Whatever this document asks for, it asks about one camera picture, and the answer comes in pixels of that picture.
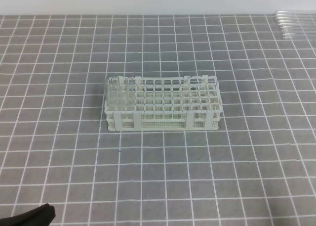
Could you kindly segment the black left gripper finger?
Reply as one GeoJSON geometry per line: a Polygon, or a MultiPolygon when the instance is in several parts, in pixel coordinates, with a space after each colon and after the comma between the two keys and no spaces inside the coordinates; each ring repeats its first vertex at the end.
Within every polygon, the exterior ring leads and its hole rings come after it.
{"type": "Polygon", "coordinates": [[[55,208],[44,204],[33,210],[12,217],[9,226],[48,226],[55,218],[55,208]]]}

